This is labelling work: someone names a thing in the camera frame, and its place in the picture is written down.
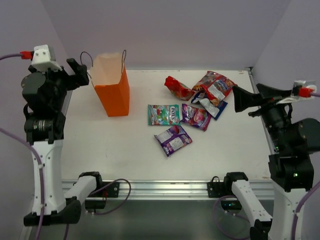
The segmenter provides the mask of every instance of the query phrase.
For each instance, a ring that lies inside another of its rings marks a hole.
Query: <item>red snack bag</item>
[[[210,84],[201,84],[209,100],[217,107],[218,104],[229,95],[236,84],[229,78],[217,73],[216,78]]]
[[[191,90],[172,76],[168,76],[165,79],[164,85],[167,86],[174,96],[185,101],[188,101],[195,94],[195,91]]]

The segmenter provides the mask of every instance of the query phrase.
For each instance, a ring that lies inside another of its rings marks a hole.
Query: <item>gray wall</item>
[[[127,49],[130,69],[253,66],[290,0],[41,0],[69,56]]]
[[[254,67],[256,81],[275,88],[290,89],[294,80],[319,80],[320,1],[292,0],[268,45]],[[320,99],[295,103],[293,121],[311,117],[320,120]],[[313,154],[315,177],[320,180],[320,154]],[[304,233],[319,239],[320,190],[306,203]]]
[[[55,47],[60,63],[67,54],[40,0],[3,0],[0,7],[0,55],[32,51],[34,46]],[[0,126],[25,138],[21,80],[29,74],[28,60],[0,62]],[[0,239],[19,238],[23,217],[31,210],[34,174],[31,153],[0,134]]]

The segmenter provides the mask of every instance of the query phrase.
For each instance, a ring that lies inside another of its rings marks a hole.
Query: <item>candy bag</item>
[[[149,125],[180,125],[179,106],[148,105]]]
[[[200,104],[211,114],[214,120],[218,120],[223,110],[228,105],[227,102],[221,101],[217,107],[215,107],[208,98],[201,99]]]
[[[203,91],[204,88],[201,86],[202,84],[209,85],[210,83],[213,83],[216,79],[216,76],[220,75],[219,73],[216,73],[214,71],[207,71],[206,75],[204,75],[203,78],[201,78],[200,81],[198,81],[192,88],[194,91]]]
[[[182,103],[181,123],[206,131],[210,120],[211,115],[206,110]]]
[[[167,88],[174,96],[181,100],[189,101],[193,94],[195,94],[195,91],[192,91],[190,88],[188,88],[186,85],[179,82],[172,76],[168,76],[165,79],[164,85],[167,86]]]
[[[233,86],[236,84],[231,81],[229,78],[218,74],[215,80],[209,84],[201,84],[205,93],[207,94],[209,100],[212,104],[217,107],[218,104],[229,95]]]
[[[166,156],[192,143],[191,138],[181,126],[172,126],[159,135],[154,135]]]
[[[199,101],[200,101],[201,99],[207,99],[207,98],[208,98],[208,96],[207,96],[207,94],[206,94],[204,91],[198,91],[198,92],[194,95],[193,99],[191,100],[191,103],[192,103],[192,104],[198,104],[198,103],[200,103]]]

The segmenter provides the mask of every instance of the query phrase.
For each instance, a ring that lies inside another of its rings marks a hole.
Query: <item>purple candy bag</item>
[[[206,110],[182,103],[181,123],[206,131],[210,120],[211,115]]]
[[[167,157],[192,143],[189,135],[179,125],[174,125],[167,131],[164,131],[159,135],[154,135],[154,137],[158,140]]]

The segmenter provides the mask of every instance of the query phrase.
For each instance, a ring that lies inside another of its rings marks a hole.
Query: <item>robotic arm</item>
[[[234,104],[236,112],[259,106],[248,115],[262,117],[273,141],[275,153],[269,155],[268,164],[274,188],[273,218],[253,194],[243,172],[227,173],[224,186],[239,199],[247,214],[251,240],[300,240],[304,208],[299,213],[296,208],[313,186],[314,168],[309,154],[320,151],[320,123],[313,118],[292,123],[291,103],[310,99],[301,97],[301,93],[317,88],[306,81],[296,81],[292,90],[256,86],[258,94],[234,86]],[[296,231],[292,231],[296,214]]]
[[[34,159],[34,202],[32,212],[23,219],[25,226],[37,226],[44,207],[43,225],[76,224],[81,215],[81,204],[91,192],[103,187],[98,172],[82,173],[77,183],[63,193],[61,178],[61,152],[64,140],[66,116],[62,113],[67,91],[89,84],[87,67],[75,59],[66,60],[74,74],[68,75],[55,59],[54,51],[48,45],[34,48],[31,72],[23,78],[22,96],[27,104],[24,131],[26,140],[38,152],[41,164]],[[42,169],[44,189],[41,189]],[[41,192],[44,191],[44,206]]]

